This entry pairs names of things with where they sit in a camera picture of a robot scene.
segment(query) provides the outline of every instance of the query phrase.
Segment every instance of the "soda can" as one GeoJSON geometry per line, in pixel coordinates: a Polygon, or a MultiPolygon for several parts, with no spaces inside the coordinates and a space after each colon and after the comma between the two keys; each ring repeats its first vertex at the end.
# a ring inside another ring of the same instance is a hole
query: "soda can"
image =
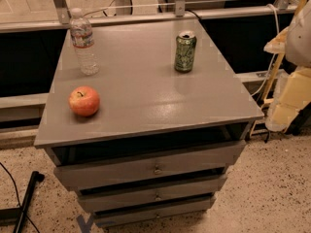
{"type": "Polygon", "coordinates": [[[177,71],[187,73],[192,70],[196,46],[193,31],[183,31],[176,37],[176,55],[174,67],[177,71]]]}

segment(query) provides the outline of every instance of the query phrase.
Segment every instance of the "apple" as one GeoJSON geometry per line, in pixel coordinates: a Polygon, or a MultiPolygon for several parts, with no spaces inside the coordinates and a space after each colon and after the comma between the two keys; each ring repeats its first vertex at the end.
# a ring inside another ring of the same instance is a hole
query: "apple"
{"type": "Polygon", "coordinates": [[[99,108],[99,95],[90,86],[75,88],[68,98],[70,109],[79,116],[89,117],[95,114],[99,108]]]}

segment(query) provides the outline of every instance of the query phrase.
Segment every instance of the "wooden drawer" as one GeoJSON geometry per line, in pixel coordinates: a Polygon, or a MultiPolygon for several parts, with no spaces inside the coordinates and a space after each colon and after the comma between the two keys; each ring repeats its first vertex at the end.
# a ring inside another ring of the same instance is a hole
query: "wooden drawer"
{"type": "Polygon", "coordinates": [[[54,169],[54,173],[68,190],[82,190],[225,167],[234,164],[244,147],[244,141],[237,141],[166,150],[135,157],[60,166],[54,169]]]}
{"type": "Polygon", "coordinates": [[[164,203],[162,205],[134,208],[131,210],[119,210],[108,214],[95,214],[94,222],[98,227],[110,227],[130,222],[156,219],[165,216],[181,215],[196,211],[205,211],[213,206],[214,197],[202,195],[192,197],[189,200],[164,203]]]}
{"type": "Polygon", "coordinates": [[[207,192],[220,190],[226,180],[226,175],[203,176],[197,174],[191,179],[177,176],[173,179],[156,179],[141,183],[119,185],[114,189],[106,189],[91,195],[80,196],[78,199],[81,207],[88,213],[130,207],[139,204],[156,203],[169,199],[190,197],[207,192]]]}

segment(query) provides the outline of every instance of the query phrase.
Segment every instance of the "water bottle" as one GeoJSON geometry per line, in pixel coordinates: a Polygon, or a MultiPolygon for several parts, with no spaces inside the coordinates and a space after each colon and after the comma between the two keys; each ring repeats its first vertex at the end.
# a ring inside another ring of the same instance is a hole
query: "water bottle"
{"type": "Polygon", "coordinates": [[[99,71],[94,54],[94,39],[91,24],[82,14],[80,8],[71,10],[70,35],[81,71],[93,75],[99,71]]]}

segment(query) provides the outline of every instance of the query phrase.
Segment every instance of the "speckled floor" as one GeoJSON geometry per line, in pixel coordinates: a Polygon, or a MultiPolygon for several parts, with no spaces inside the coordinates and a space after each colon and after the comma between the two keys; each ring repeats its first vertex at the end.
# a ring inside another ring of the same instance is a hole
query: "speckled floor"
{"type": "MultiPolygon", "coordinates": [[[[29,210],[42,233],[309,233],[311,128],[304,129],[299,136],[273,133],[267,144],[264,138],[258,135],[248,142],[238,161],[228,169],[228,179],[207,212],[132,223],[109,231],[89,226],[89,214],[76,202],[76,195],[66,191],[55,178],[53,164],[43,150],[31,146],[12,149],[18,139],[7,140],[7,146],[0,150],[0,161],[15,178],[21,200],[32,171],[46,176],[37,185],[29,210]],[[84,227],[78,223],[81,219],[84,227]]],[[[13,184],[2,169],[0,184],[0,209],[15,207],[13,184]]],[[[0,232],[13,229],[0,227],[0,232]]],[[[27,222],[23,232],[36,231],[27,222]]]]}

